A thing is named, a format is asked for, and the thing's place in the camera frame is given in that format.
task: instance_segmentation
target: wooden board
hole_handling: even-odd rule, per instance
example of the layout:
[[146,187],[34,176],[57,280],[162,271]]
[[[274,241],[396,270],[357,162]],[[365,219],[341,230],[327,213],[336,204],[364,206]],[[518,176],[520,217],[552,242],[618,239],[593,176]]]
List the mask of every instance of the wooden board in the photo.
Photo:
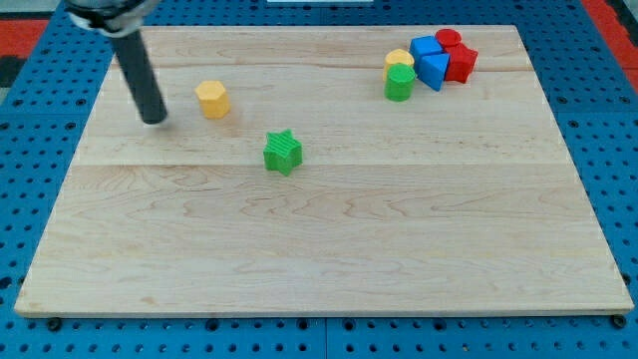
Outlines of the wooden board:
[[[383,97],[435,27],[152,28],[170,117],[111,67],[16,310],[31,317],[493,316],[633,307],[518,34],[459,27],[467,84]],[[221,80],[221,121],[193,89]],[[266,132],[304,165],[267,172]]]

